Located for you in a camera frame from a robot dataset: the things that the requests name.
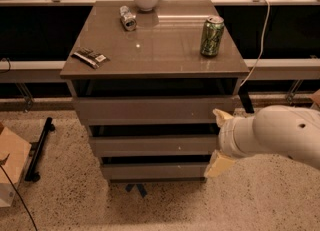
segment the power cord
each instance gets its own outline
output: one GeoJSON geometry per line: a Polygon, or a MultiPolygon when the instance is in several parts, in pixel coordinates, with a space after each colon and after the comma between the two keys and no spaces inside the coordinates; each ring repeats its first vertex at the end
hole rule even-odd
{"type": "Polygon", "coordinates": [[[33,226],[34,226],[34,229],[35,229],[36,231],[38,231],[37,225],[36,225],[36,223],[34,222],[34,219],[32,218],[31,213],[30,213],[30,211],[28,210],[28,207],[26,206],[26,204],[24,203],[24,201],[23,201],[21,195],[19,194],[18,190],[16,189],[16,187],[15,187],[14,184],[12,183],[10,177],[8,176],[7,172],[6,172],[5,169],[2,167],[2,165],[0,165],[0,168],[2,169],[3,173],[6,175],[7,179],[9,180],[10,184],[12,185],[14,191],[16,191],[17,195],[20,197],[20,200],[21,200],[24,208],[26,209],[26,211],[27,211],[27,213],[28,213],[28,215],[29,215],[29,217],[30,217],[30,219],[31,219],[31,221],[32,221],[32,224],[33,224],[33,226]]]}
{"type": "Polygon", "coordinates": [[[3,61],[3,60],[6,60],[6,61],[8,62],[9,67],[8,67],[7,70],[1,71],[0,74],[8,73],[8,72],[11,70],[11,62],[10,62],[10,59],[9,59],[9,58],[2,58],[1,61],[3,61]]]}
{"type": "Polygon", "coordinates": [[[242,83],[240,84],[240,87],[241,87],[242,85],[244,85],[245,82],[250,78],[250,76],[252,75],[254,69],[256,68],[256,66],[257,66],[257,64],[258,64],[258,62],[259,62],[259,60],[260,60],[260,58],[261,58],[261,55],[262,55],[262,53],[263,53],[264,34],[265,34],[265,32],[266,32],[266,27],[267,27],[267,23],[268,23],[268,20],[269,20],[269,14],[270,14],[270,3],[269,3],[267,0],[264,0],[264,1],[265,1],[265,2],[267,3],[267,5],[268,5],[268,10],[267,10],[267,16],[266,16],[266,18],[265,18],[264,25],[263,25],[263,29],[262,29],[262,34],[261,34],[260,54],[259,54],[256,62],[254,63],[252,69],[250,70],[250,73],[248,74],[248,76],[246,77],[246,79],[244,79],[244,80],[242,81],[242,83]]]}

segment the desk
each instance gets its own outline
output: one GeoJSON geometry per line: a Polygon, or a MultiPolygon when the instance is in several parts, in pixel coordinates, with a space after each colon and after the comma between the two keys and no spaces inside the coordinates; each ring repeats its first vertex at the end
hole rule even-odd
{"type": "Polygon", "coordinates": [[[217,145],[212,110],[232,113],[248,74],[225,30],[220,52],[200,51],[210,1],[161,0],[149,13],[133,1],[97,2],[72,52],[91,48],[110,58],[93,70],[69,57],[61,72],[89,143],[110,182],[204,179],[217,145]],[[127,32],[119,8],[137,28],[127,32]]]}

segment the black wire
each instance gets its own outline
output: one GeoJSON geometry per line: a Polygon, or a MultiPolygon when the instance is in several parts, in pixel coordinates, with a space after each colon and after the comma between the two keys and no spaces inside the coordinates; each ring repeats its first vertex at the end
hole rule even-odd
{"type": "Polygon", "coordinates": [[[9,178],[7,172],[3,169],[2,165],[0,165],[0,168],[2,169],[2,171],[4,172],[4,174],[7,176],[7,178],[8,178],[8,180],[10,181],[10,183],[11,183],[14,191],[16,191],[16,193],[17,193],[18,196],[20,197],[20,200],[21,200],[24,208],[26,209],[27,213],[29,214],[29,217],[30,217],[30,219],[31,219],[31,221],[32,221],[32,224],[33,224],[33,226],[34,226],[34,229],[35,229],[36,231],[38,231],[38,228],[37,228],[37,226],[36,226],[36,223],[34,222],[34,219],[32,218],[31,213],[30,213],[30,211],[28,210],[26,204],[24,203],[24,201],[23,201],[21,195],[19,194],[18,190],[16,189],[16,187],[15,187],[14,184],[12,183],[12,181],[11,181],[11,179],[9,178]]]}
{"type": "Polygon", "coordinates": [[[10,59],[9,59],[9,58],[4,58],[4,59],[8,62],[9,67],[8,67],[7,70],[1,71],[0,74],[8,73],[8,72],[11,70],[11,62],[10,62],[10,59]]]}

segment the can lid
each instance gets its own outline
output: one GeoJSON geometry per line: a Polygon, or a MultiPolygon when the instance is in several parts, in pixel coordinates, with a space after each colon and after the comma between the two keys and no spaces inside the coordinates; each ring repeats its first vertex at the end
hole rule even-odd
{"type": "Polygon", "coordinates": [[[218,24],[218,23],[223,23],[223,18],[221,18],[220,16],[210,16],[208,17],[207,19],[210,23],[215,23],[215,24],[218,24]]]}

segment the white robot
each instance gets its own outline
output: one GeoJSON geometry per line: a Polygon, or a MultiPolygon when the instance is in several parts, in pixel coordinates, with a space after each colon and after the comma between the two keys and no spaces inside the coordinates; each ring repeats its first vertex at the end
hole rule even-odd
{"type": "Polygon", "coordinates": [[[320,170],[320,112],[308,108],[269,106],[256,115],[233,117],[215,109],[219,147],[205,176],[215,177],[236,159],[279,154],[320,170]]]}

